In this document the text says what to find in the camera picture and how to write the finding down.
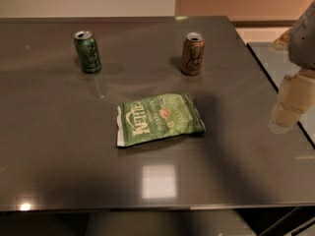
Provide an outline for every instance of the can lid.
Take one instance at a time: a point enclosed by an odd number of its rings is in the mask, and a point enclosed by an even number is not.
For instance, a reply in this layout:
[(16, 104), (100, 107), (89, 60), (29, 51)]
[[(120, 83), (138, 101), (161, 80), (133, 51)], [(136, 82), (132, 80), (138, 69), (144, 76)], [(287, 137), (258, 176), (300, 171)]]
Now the can lid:
[(88, 39), (91, 36), (93, 36), (93, 34), (88, 30), (80, 30), (80, 31), (75, 33), (75, 38), (81, 39), (81, 40)]
[(190, 32), (186, 35), (187, 39), (190, 41), (201, 41), (203, 40), (203, 37), (198, 32)]

